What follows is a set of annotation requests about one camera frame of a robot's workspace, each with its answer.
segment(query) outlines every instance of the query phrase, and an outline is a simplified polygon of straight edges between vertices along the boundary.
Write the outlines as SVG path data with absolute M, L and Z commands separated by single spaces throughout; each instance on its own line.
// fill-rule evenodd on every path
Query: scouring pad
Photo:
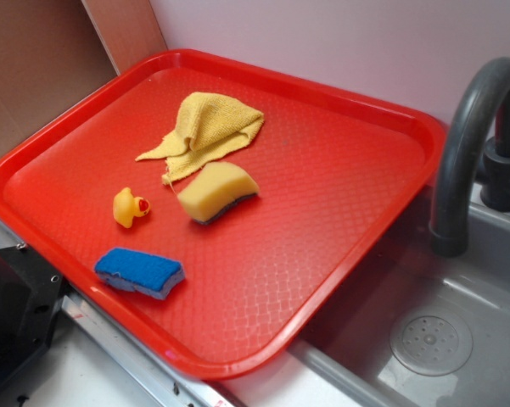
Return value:
M 182 264 L 155 254 L 128 248 L 113 248 L 95 265 L 98 277 L 110 286 L 126 291 L 139 291 L 164 299 L 170 290 L 184 280 Z

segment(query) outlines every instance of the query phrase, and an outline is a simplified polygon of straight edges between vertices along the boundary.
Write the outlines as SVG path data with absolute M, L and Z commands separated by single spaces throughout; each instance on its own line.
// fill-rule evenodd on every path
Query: yellow rubber duck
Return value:
M 125 228 L 131 228 L 134 216 L 137 218 L 145 216 L 151 210 L 148 200 L 141 197 L 134 197 L 129 187 L 123 188 L 113 198 L 113 217 L 118 224 Z

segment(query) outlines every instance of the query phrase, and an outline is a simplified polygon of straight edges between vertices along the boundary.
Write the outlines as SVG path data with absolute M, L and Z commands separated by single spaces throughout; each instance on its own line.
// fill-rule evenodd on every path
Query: yellow sponge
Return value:
M 177 198 L 194 220 L 208 224 L 259 191 L 256 182 L 241 167 L 228 162 L 212 162 L 177 194 Z

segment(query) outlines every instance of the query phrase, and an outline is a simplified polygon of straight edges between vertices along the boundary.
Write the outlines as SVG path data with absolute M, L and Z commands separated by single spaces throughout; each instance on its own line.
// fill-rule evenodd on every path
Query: faucet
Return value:
M 486 140 L 493 121 L 495 135 Z M 481 68 L 452 119 L 429 222 L 436 254 L 453 257 L 467 250 L 475 181 L 483 185 L 483 204 L 510 211 L 510 58 L 493 59 Z

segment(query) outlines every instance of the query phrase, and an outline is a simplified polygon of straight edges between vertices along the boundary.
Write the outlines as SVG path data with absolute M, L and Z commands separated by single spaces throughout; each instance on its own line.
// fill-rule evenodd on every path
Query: sink basin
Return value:
M 300 340 L 372 405 L 510 405 L 510 217 L 472 203 L 468 251 L 443 259 L 429 249 L 430 194 L 410 204 Z

